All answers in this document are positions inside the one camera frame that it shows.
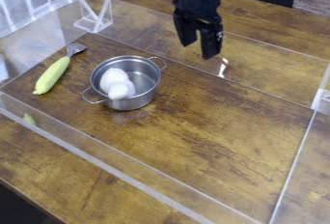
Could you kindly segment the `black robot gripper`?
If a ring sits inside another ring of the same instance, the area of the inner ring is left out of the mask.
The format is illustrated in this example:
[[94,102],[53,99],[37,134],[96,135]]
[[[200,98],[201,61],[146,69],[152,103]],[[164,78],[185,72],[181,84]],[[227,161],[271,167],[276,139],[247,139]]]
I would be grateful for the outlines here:
[[220,53],[223,41],[221,17],[217,13],[220,0],[172,0],[172,20],[182,46],[197,40],[196,21],[200,22],[201,57],[204,60]]

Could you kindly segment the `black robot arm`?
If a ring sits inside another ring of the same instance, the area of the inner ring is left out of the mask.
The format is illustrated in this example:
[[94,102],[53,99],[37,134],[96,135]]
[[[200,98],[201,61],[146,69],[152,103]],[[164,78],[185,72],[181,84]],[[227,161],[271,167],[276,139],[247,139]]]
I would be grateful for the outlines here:
[[172,20],[182,46],[201,37],[201,57],[209,59],[220,53],[223,41],[221,17],[217,13],[220,0],[172,0]]

